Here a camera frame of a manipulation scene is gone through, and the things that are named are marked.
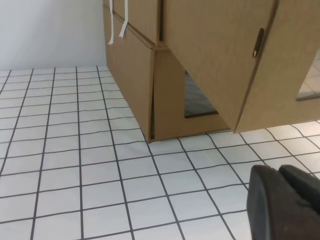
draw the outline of cardboard structure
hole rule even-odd
[[[124,1],[113,0],[115,36]],[[318,120],[320,98],[296,96],[320,48],[319,9],[319,0],[129,0],[107,64],[148,141]],[[110,22],[104,0],[106,43]],[[219,114],[185,118],[186,71]]]

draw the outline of cardboard panel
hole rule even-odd
[[[109,0],[103,0],[109,8]],[[125,0],[113,0],[113,11],[125,18]],[[155,44],[160,43],[161,0],[129,0],[128,23]]]
[[[163,39],[221,117],[236,129],[277,0],[163,0]]]
[[[185,118],[185,69],[170,50],[154,60],[154,136],[156,141],[229,129],[219,114]]]
[[[110,11],[104,7],[105,39],[111,35]],[[114,32],[119,34],[123,21],[113,18]],[[124,38],[115,37],[106,45],[107,65],[121,92],[128,102],[141,130],[150,138],[153,88],[154,51],[127,29]]]
[[[236,132],[320,119],[320,98],[296,100],[320,48],[320,1],[281,0]]]

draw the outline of rectangular opening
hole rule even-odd
[[[297,100],[320,97],[320,49],[317,51],[308,74],[296,96]]]
[[[195,118],[218,114],[216,108],[197,86],[192,77],[185,72],[184,117]]]

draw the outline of black object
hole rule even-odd
[[[320,180],[294,166],[253,166],[246,206],[253,240],[320,240]]]

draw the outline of white wall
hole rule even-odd
[[[102,0],[0,0],[0,70],[106,64]]]

